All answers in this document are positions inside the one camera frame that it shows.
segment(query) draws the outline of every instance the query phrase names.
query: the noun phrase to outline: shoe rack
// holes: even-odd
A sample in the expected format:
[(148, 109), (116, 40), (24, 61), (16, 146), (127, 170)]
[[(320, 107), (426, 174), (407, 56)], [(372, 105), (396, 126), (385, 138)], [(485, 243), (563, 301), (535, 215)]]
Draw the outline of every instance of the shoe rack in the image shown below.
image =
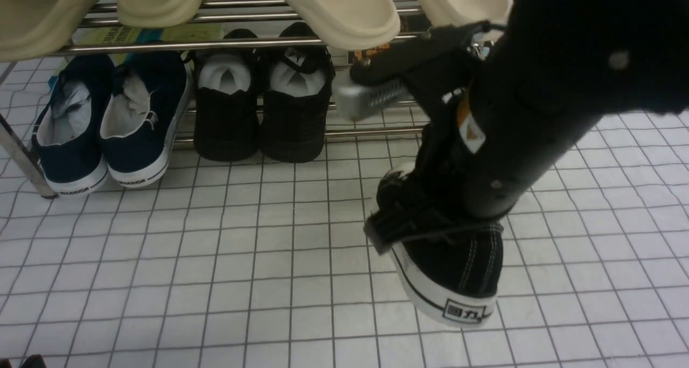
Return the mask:
[[(421, 13), (421, 8), (418, 5), (411, 5), (416, 0), (393, 0), (397, 6), (399, 15), (417, 15)], [(406, 3), (404, 7), (399, 7), (399, 4)], [(282, 12), (266, 12), (266, 13), (218, 13), (214, 15), (209, 13), (210, 10), (228, 10), (240, 8), (285, 8)], [(280, 22), (281, 20), (298, 20), (300, 19), (297, 13), (293, 12), (284, 0), (205, 0), (200, 6), (202, 13), (198, 13), (196, 17), (191, 20), (191, 23), (246, 23), (246, 22)], [(106, 17), (98, 18), (84, 18), (79, 25), (79, 28), (94, 28), (94, 27), (114, 27), (120, 26), (116, 17), (116, 3), (97, 3), (89, 11), (89, 13), (96, 13), (97, 15), (107, 15)], [(410, 39), (419, 33), (400, 33), (395, 37), (394, 41)], [(288, 47), (300, 45), (322, 45), (322, 40), (313, 38), (290, 38), (278, 39), (275, 38), (261, 38), (248, 40), (214, 40), (214, 41), (198, 41), (198, 42), (164, 42), (164, 43), (148, 43), (148, 44), (118, 44), (118, 45), (73, 45), (68, 44), (52, 56), (76, 56), (84, 54), (121, 54), (133, 52), (152, 52), (158, 50), (177, 50), (187, 51), (193, 49), (217, 49), (217, 48), (232, 48), (232, 47)], [(345, 69), (347, 65), (336, 66), (337, 69)], [(401, 105), (413, 105), (414, 101), (404, 101)], [(195, 101), (191, 101), (187, 116), (196, 116)], [(334, 103), (330, 103), (329, 110), (335, 110)], [(17, 165), (24, 171), (24, 174), (36, 187), (39, 194), (45, 198), (53, 198), (57, 195), (47, 186), (43, 172), (38, 165), (38, 160), (35, 154), (32, 154), (31, 147), (26, 147), (22, 140), (15, 135), (12, 128), (5, 122), (5, 119), (0, 116), (0, 145), (2, 145), (9, 153), (10, 157), (17, 162)], [(354, 138), (354, 137), (380, 137), (392, 135), (415, 135), (420, 133), (420, 126), (413, 127), (389, 127), (389, 128), (352, 128), (351, 130), (327, 130), (326, 138)], [(175, 140), (175, 149), (189, 149), (192, 148), (193, 137), (177, 137)]]

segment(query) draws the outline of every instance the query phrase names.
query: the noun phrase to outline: chrome bar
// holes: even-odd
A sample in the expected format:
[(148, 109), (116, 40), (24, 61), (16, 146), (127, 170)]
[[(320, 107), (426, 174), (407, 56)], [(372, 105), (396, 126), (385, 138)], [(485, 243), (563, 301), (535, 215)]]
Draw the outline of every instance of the chrome bar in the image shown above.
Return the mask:
[[(413, 39), (420, 33), (404, 33), (396, 36), (393, 41)], [(72, 45), (62, 47), (52, 56), (67, 56), (79, 54), (99, 54), (99, 53), (138, 53), (152, 52), (157, 50), (193, 50), (193, 49), (222, 49), (222, 48), (265, 48), (265, 47), (298, 47), (303, 45), (325, 45), (320, 39), (313, 37), (291, 37), (273, 39), (233, 39), (215, 40), (198, 42), (165, 42), (165, 43), (143, 43), (143, 44), (120, 44), (120, 45)]]
[[(399, 15), (418, 15), (421, 8), (398, 8)], [(300, 20), (295, 12), (286, 13), (239, 13), (239, 15), (204, 15), (200, 13), (190, 23), (238, 23), (238, 22), (275, 22), (275, 20)], [(84, 18), (79, 27), (113, 27), (121, 26), (117, 17)]]
[[(398, 127), (398, 128), (369, 128), (369, 129), (347, 129), (347, 130), (327, 130), (325, 138), (355, 138), (355, 137), (385, 137), (395, 135), (417, 135), (421, 133), (423, 127)], [(175, 138), (174, 149), (193, 149), (194, 137)]]
[(30, 152), (22, 143), (22, 139), (17, 136), (12, 127), (0, 115), (0, 146), (5, 148), (10, 158), (14, 160), (17, 167), (24, 173), (24, 176), (33, 184), (36, 191), (45, 199), (57, 197), (50, 186), (45, 181), (45, 175), (39, 166), (38, 157)]
[[(399, 106), (413, 106), (413, 105), (418, 105), (416, 101), (399, 101), (398, 103)], [(334, 111), (335, 110), (335, 103), (330, 102), (328, 104), (328, 111)], [(258, 111), (257, 113), (262, 114), (263, 113), (263, 105), (258, 105)], [(188, 116), (196, 116), (196, 100), (192, 99), (189, 101), (189, 108), (186, 111), (186, 115)]]
[[(393, 0), (393, 2), (413, 2), (416, 0)], [(205, 0), (199, 9), (230, 9), (230, 8), (283, 8), (288, 6), (285, 0)], [(89, 13), (117, 13), (116, 3), (97, 3)]]

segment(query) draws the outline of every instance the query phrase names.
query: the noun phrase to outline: slipper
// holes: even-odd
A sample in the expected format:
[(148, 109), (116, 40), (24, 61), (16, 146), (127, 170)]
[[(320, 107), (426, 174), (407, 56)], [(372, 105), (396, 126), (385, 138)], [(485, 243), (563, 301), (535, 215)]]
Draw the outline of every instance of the slipper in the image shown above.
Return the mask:
[(117, 0), (117, 13), (123, 25), (168, 27), (194, 18), (202, 0)]
[[(468, 23), (490, 20), (493, 23), (506, 23), (512, 8), (512, 0), (417, 0), (433, 26), (467, 25)], [(492, 31), (484, 35), (484, 40), (495, 40), (501, 32)]]
[(399, 34), (392, 0), (285, 0), (325, 44), (369, 49)]
[(0, 0), (0, 61), (57, 51), (99, 0)]

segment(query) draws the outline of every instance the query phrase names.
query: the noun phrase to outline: black canvas shoe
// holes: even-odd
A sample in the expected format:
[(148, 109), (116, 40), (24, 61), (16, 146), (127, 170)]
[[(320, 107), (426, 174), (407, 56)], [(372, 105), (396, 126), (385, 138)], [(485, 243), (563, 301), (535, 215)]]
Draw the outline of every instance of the black canvas shoe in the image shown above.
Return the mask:
[[(445, 219), (435, 211), (423, 211), (423, 202), (413, 211), (420, 200), (415, 199), (415, 192), (403, 189), (411, 186), (407, 181), (413, 169), (410, 162), (389, 171), (378, 185), (376, 201), (380, 209), (397, 217), (411, 212), (415, 217), (404, 219), (404, 223), (423, 230)], [(374, 214), (367, 221), (369, 237), (376, 234), (374, 225), (378, 229), (384, 226), (383, 220), (384, 216)], [(491, 225), (438, 234), (394, 243), (388, 253), (404, 292), (417, 309), (443, 324), (474, 328), (495, 310), (502, 269), (501, 233), (501, 226)]]
[[(10, 364), (9, 360), (0, 360), (0, 368), (12, 368), (12, 364)], [(46, 368), (46, 366), (43, 357), (39, 354), (34, 354), (24, 360), (24, 364), (19, 368)]]
[(50, 188), (61, 196), (83, 196), (108, 176), (98, 128), (113, 89), (107, 55), (77, 56), (60, 72), (50, 101), (31, 137)]
[(121, 186), (144, 187), (163, 176), (192, 84), (179, 52), (137, 53), (117, 67), (100, 140)]
[[(226, 39), (256, 39), (248, 29)], [(248, 159), (258, 151), (256, 100), (265, 83), (257, 49), (196, 52), (194, 149), (209, 160)]]
[[(293, 23), (280, 37), (313, 37)], [(282, 162), (308, 162), (325, 143), (325, 116), (335, 67), (325, 46), (278, 48), (268, 55), (268, 90), (263, 95), (261, 151)]]

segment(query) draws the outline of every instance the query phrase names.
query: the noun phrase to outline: black robotic arm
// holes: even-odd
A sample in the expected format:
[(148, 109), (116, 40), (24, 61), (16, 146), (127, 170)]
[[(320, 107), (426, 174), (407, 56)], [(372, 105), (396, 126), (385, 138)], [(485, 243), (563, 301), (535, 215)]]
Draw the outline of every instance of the black robotic arm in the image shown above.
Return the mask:
[(482, 61), (470, 46), (494, 28), (436, 28), (352, 66), (350, 86), (386, 99), (401, 82), (431, 120), (364, 228), (379, 252), (494, 226), (603, 115), (689, 106), (689, 0), (515, 0)]

